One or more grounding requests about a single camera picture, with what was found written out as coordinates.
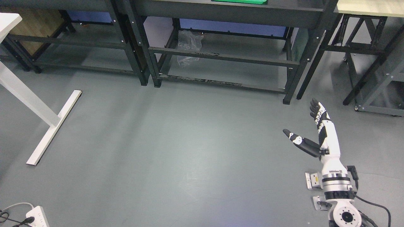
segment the white table foot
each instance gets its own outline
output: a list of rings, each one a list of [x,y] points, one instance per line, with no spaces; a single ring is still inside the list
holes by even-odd
[[[71,94],[70,98],[67,100],[66,104],[63,106],[62,110],[59,112],[58,117],[60,121],[56,126],[49,127],[48,131],[45,133],[42,140],[39,142],[38,146],[32,153],[31,157],[28,159],[27,164],[36,166],[39,160],[42,157],[42,154],[45,152],[46,148],[48,147],[49,143],[52,141],[53,137],[55,136],[56,132],[59,130],[62,123],[65,121],[67,115],[69,114],[70,110],[73,108],[74,104],[76,103],[77,99],[81,95],[80,90],[74,90]]]

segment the white tabletop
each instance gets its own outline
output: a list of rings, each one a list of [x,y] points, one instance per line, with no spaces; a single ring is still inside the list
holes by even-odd
[[[0,13],[0,42],[20,21],[22,18],[17,13]]]
[[[339,0],[337,7],[340,13],[404,17],[404,0]]]

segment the light wooden tabletop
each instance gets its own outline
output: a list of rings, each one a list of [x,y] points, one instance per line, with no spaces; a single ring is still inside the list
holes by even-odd
[[[340,13],[404,17],[404,0],[339,0],[337,7]]]

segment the green tray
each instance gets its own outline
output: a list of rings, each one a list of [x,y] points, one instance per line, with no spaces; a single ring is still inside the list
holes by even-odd
[[[215,2],[240,2],[250,4],[263,4],[267,0],[214,0]]]

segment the robotic arm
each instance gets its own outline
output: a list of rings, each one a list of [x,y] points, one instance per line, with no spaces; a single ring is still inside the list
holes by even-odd
[[[362,218],[358,210],[352,205],[354,195],[351,179],[347,169],[339,160],[341,153],[337,132],[324,106],[313,99],[310,102],[310,116],[318,129],[317,144],[307,138],[284,129],[283,132],[295,146],[313,157],[318,157],[323,163],[321,171],[323,176],[323,188],[326,202],[332,204],[328,213],[329,227],[359,227]]]

